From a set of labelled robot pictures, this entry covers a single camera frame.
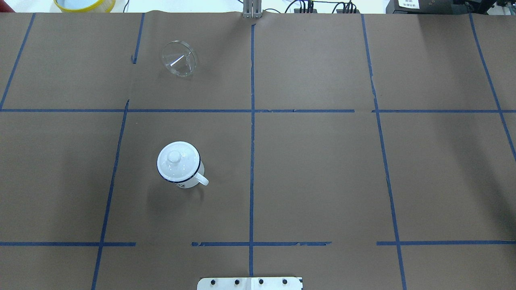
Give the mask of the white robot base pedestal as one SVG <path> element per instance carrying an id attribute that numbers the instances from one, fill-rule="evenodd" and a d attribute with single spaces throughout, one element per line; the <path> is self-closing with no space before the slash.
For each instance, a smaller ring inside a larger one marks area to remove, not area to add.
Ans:
<path id="1" fill-rule="evenodd" d="M 202 278 L 197 290 L 302 290 L 298 277 L 229 277 Z"/>

